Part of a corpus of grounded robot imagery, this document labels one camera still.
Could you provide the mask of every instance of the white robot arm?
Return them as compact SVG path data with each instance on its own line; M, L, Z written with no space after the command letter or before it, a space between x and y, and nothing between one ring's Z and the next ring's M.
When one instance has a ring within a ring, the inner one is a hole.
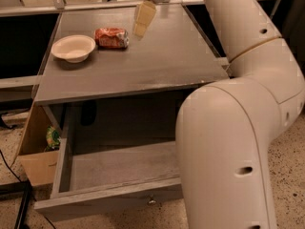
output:
M275 229L267 150L300 114L304 78L256 0L204 1L235 78L196 90L178 115L188 222L191 229Z

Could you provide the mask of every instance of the open drawer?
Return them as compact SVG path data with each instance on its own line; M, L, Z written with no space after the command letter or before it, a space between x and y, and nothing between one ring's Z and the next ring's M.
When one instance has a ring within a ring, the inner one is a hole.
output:
M58 221L182 198L174 136L189 93L70 104L51 199L36 202L35 209ZM85 106L94 103L95 121L82 125L92 113Z

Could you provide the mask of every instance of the drawer handle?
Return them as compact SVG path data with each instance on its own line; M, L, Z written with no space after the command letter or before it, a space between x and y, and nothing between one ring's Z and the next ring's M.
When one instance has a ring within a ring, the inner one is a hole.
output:
M147 202L147 205L154 206L156 204L156 200L154 200L153 195L150 195L150 200Z

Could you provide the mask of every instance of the bowl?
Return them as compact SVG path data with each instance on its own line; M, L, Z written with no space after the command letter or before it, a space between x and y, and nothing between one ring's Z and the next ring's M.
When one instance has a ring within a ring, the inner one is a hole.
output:
M70 35L56 41L51 53L70 63L84 61L95 48L95 41L86 35Z

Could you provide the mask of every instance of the cardboard box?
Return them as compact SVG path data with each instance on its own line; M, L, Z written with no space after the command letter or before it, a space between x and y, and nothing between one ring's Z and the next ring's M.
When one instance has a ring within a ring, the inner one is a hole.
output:
M44 152L46 132L51 125L44 109L32 106L21 138L18 159L32 186L53 183L58 151Z

